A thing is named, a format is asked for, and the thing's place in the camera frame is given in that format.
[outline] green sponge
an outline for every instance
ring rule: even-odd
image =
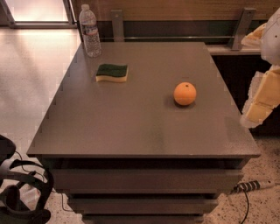
[[[96,73],[96,81],[125,82],[128,76],[128,66],[113,64],[99,65]]]

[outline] floor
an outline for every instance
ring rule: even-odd
[[[76,30],[0,28],[0,134],[16,144],[24,159],[36,161],[25,153],[80,43]],[[268,179],[277,185],[248,193],[250,208],[244,223],[280,223],[280,137],[255,137],[255,141],[262,155],[244,167],[242,181]],[[48,223],[84,223],[80,214],[64,211],[62,205],[70,209],[67,197],[53,192],[45,207],[52,212]],[[240,223],[246,209],[243,193],[222,194],[203,224]],[[0,222],[9,223],[1,218]]]

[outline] orange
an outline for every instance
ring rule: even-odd
[[[175,87],[174,100],[182,106],[190,105],[195,101],[196,89],[190,82],[182,82]]]

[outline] plastic bottle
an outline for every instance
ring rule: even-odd
[[[87,55],[89,57],[99,56],[102,53],[102,48],[99,40],[96,17],[89,9],[88,4],[83,4],[81,6],[79,20]]]

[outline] table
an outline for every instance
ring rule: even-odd
[[[194,223],[260,156],[203,43],[79,47],[27,154],[94,224]],[[96,82],[100,64],[127,64],[127,82]],[[197,89],[180,107],[174,88]]]

